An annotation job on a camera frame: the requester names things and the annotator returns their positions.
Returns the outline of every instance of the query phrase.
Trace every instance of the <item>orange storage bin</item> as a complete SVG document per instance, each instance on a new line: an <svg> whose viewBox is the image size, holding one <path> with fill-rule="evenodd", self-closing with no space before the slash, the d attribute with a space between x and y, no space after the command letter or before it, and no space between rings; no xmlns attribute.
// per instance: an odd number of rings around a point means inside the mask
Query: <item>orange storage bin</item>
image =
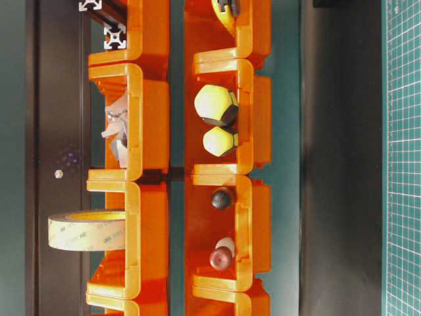
<svg viewBox="0 0 421 316"><path fill-rule="evenodd" d="M128 61L148 79L166 80L170 52L170 1L127 0L127 48L89 56L89 66Z"/></svg>
<svg viewBox="0 0 421 316"><path fill-rule="evenodd" d="M166 281L151 281L135 300L118 300L87 295L88 305L105 308L103 316L167 316L168 297Z"/></svg>
<svg viewBox="0 0 421 316"><path fill-rule="evenodd" d="M235 203L223 211L212 206L212 193L227 187ZM211 267L209 255L221 238L235 242L228 270ZM190 284L233 292L250 289L256 273L271 265L270 188L246 176L186 177L186 275Z"/></svg>
<svg viewBox="0 0 421 316"><path fill-rule="evenodd" d="M188 65L224 59L246 58L261 68L271 48L271 1L237 0L240 14L234 36L225 29L212 9L211 0L187 0L185 50Z"/></svg>
<svg viewBox="0 0 421 316"><path fill-rule="evenodd" d="M272 160L272 86L270 78L255 76L245 59L194 64L187 76L185 105L185 166L193 174L248 174ZM235 153L215 157L203 147L203 135L213 126L196 113L194 100L205 84L231 89L237 97L239 113L234 126L239 146Z"/></svg>
<svg viewBox="0 0 421 316"><path fill-rule="evenodd" d="M170 92L166 82L145 80L135 64L117 64L89 68L95 82L110 105L125 91L128 93L128 164L120 169L106 139L105 169L89 170L90 180L135 181L146 169L168 171L170 162Z"/></svg>
<svg viewBox="0 0 421 316"><path fill-rule="evenodd" d="M166 184L88 180L87 190L106 192L107 209L126 211L126 248L106 252L87 295L132 300L146 282L168 276Z"/></svg>
<svg viewBox="0 0 421 316"><path fill-rule="evenodd" d="M255 279L245 293L187 285L187 316L270 316L270 296Z"/></svg>

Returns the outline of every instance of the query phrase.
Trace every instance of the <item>masking tape roll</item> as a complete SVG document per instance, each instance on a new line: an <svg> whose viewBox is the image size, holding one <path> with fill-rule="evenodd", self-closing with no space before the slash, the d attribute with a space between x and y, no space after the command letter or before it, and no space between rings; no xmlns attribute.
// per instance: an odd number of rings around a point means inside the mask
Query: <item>masking tape roll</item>
<svg viewBox="0 0 421 316"><path fill-rule="evenodd" d="M48 218L50 247L70 251L120 250L126 244L124 211L90 211Z"/></svg>

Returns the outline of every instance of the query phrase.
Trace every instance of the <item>metal nut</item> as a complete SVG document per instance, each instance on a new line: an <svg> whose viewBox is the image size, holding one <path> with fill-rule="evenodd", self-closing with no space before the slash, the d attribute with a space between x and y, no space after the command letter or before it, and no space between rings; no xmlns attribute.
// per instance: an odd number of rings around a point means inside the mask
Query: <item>metal nut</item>
<svg viewBox="0 0 421 316"><path fill-rule="evenodd" d="M56 170L54 172L54 176L55 176L56 179L61 179L63 177L63 171L60 170L60 169L59 170Z"/></svg>

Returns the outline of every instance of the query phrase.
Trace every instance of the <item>black panel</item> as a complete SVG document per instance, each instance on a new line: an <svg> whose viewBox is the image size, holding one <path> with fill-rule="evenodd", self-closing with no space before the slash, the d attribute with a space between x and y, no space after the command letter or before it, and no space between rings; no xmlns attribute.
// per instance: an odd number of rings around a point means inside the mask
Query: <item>black panel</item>
<svg viewBox="0 0 421 316"><path fill-rule="evenodd" d="M75 1L31 0L26 13L27 315L87 315L89 254L50 248L47 219L90 206L89 19Z"/></svg>
<svg viewBox="0 0 421 316"><path fill-rule="evenodd" d="M315 8L328 8L338 4L339 0L313 0Z"/></svg>
<svg viewBox="0 0 421 316"><path fill-rule="evenodd" d="M380 315L381 1L303 11L301 315Z"/></svg>

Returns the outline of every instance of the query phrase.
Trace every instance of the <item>green cutting mat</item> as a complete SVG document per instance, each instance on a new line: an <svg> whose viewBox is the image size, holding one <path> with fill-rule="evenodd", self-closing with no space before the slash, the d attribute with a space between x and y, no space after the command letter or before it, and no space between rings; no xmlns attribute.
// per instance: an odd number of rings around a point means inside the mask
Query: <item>green cutting mat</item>
<svg viewBox="0 0 421 316"><path fill-rule="evenodd" d="M421 316L421 0L386 0L385 315Z"/></svg>

